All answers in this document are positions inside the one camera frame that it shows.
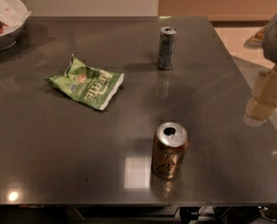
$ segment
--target green bag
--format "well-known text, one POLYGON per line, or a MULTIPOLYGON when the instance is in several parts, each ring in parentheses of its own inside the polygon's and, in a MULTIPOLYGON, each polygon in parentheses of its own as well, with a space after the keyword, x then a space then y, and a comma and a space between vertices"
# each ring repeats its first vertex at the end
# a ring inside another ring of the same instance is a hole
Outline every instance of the green bag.
POLYGON ((122 83, 124 74, 87 67, 74 55, 64 75, 49 76, 45 80, 76 102, 104 110, 122 83))

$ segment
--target white bowl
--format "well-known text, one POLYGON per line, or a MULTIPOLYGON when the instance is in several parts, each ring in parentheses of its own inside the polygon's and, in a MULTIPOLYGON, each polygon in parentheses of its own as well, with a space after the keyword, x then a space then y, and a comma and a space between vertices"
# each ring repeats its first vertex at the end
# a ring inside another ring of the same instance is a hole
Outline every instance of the white bowl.
MULTIPOLYGON (((27 8, 20 0, 6 0, 7 3, 12 7, 18 14, 26 14, 27 8)), ((13 30, 5 30, 3 34, 0 35, 0 50, 7 49, 16 43, 17 37, 20 35, 23 28, 24 22, 19 23, 13 30)))

